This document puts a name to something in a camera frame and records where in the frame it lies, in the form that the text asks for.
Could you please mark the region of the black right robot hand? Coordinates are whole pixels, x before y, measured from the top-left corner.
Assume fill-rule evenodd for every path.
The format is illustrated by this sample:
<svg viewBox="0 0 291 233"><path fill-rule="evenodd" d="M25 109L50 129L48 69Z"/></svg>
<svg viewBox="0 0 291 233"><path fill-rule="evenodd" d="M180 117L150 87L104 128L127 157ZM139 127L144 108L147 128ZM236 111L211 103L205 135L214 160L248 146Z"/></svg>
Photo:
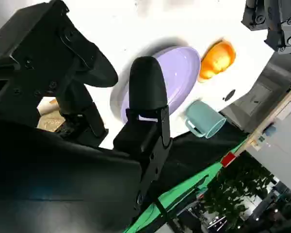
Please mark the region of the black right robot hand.
<svg viewBox="0 0 291 233"><path fill-rule="evenodd" d="M139 214L172 145L159 62L134 60L127 122L108 134L87 86L118 75L61 0L0 29L0 233L120 233Z"/></svg>

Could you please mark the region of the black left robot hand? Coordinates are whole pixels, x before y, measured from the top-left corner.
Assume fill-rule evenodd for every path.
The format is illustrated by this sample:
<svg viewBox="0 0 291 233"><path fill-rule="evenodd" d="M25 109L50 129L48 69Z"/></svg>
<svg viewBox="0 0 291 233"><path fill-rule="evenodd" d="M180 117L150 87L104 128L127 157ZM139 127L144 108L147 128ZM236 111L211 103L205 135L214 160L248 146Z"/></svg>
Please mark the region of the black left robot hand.
<svg viewBox="0 0 291 233"><path fill-rule="evenodd" d="M247 0L242 24L251 31L267 30L269 47L291 53L291 0Z"/></svg>

